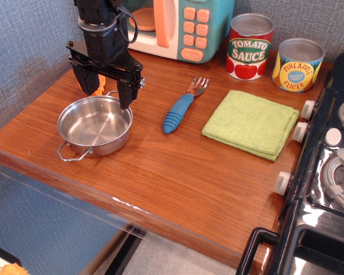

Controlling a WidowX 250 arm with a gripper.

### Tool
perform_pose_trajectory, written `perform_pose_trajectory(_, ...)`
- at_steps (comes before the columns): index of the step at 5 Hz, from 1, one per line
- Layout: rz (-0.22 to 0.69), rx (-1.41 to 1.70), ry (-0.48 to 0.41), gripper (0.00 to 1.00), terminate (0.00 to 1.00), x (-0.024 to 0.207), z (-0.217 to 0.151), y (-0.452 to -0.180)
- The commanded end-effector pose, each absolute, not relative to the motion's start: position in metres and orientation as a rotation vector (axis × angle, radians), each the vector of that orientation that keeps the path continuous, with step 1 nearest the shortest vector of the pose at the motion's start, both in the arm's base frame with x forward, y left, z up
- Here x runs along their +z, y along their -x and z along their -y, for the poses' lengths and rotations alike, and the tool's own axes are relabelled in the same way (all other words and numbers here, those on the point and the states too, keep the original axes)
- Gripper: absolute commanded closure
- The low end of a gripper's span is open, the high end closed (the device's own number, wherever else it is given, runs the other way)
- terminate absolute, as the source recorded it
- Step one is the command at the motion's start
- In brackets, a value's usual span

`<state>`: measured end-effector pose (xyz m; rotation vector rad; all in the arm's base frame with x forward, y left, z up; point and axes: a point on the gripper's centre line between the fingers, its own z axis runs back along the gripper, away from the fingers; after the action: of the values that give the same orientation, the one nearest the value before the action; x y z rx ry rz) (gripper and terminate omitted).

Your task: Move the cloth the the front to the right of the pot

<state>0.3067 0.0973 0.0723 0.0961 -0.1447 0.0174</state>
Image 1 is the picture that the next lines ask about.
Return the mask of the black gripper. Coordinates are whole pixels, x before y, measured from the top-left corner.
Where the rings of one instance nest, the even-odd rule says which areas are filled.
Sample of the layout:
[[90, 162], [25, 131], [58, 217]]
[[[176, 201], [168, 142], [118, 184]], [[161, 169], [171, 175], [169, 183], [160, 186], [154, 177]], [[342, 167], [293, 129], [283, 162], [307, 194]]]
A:
[[111, 15], [111, 21], [95, 24], [78, 18], [83, 41], [69, 41], [70, 61], [82, 91], [90, 96], [100, 86], [99, 74], [117, 80], [121, 109], [137, 99], [138, 89], [145, 84], [143, 66], [128, 52], [127, 15]]

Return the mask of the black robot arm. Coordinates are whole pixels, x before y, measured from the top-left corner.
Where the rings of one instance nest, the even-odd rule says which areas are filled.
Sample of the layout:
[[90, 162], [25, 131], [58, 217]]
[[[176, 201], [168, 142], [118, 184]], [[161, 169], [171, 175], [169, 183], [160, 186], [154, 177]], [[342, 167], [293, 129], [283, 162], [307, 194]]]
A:
[[75, 1], [84, 40], [68, 41], [70, 63], [86, 95], [100, 86], [99, 76], [116, 80], [121, 109], [136, 100], [144, 85], [143, 65], [128, 51], [128, 21], [135, 17], [121, 1]]

